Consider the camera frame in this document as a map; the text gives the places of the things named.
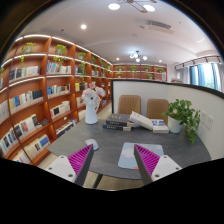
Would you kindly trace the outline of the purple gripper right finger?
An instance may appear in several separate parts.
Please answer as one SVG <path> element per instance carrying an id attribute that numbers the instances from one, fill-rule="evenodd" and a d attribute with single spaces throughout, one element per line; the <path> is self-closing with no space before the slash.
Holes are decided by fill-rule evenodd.
<path id="1" fill-rule="evenodd" d="M 134 145 L 134 156 L 144 185 L 181 170 L 168 155 L 158 156 L 140 145 Z"/>

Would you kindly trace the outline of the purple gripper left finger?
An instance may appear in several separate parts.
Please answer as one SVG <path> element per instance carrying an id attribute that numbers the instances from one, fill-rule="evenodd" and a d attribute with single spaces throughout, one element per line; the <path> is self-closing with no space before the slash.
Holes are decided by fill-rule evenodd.
<path id="1" fill-rule="evenodd" d="M 60 155 L 46 168 L 46 171 L 82 186 L 93 154 L 93 145 L 88 145 L 69 156 Z"/>

